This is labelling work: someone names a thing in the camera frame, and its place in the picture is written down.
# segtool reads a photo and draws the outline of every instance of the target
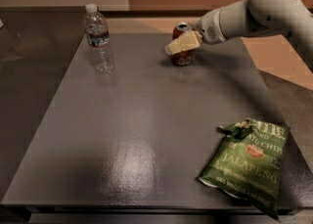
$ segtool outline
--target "white bottle cap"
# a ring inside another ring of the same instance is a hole
[[[85,8],[87,13],[95,13],[98,11],[98,7],[96,4],[88,4]]]

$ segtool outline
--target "green bag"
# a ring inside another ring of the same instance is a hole
[[[221,131],[227,136],[200,180],[278,220],[280,166],[289,129],[248,118]]]

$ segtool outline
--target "clear plastic bottle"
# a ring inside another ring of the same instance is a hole
[[[90,46],[91,64],[97,72],[111,72],[114,70],[114,59],[107,21],[95,4],[86,5],[86,12],[83,26]]]

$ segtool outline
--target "soda can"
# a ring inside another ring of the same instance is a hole
[[[184,32],[189,32],[193,30],[193,26],[187,22],[179,22],[176,24],[173,30],[173,40],[178,38]],[[192,50],[183,51],[171,56],[171,61],[176,66],[186,66],[192,61]]]

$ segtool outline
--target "gray tabletop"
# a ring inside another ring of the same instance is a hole
[[[219,125],[283,123],[240,39],[202,46],[188,67],[169,34],[114,34],[116,71],[101,75],[83,40],[2,203],[251,209],[202,185]],[[284,150],[280,209],[313,207],[313,176],[294,139]]]

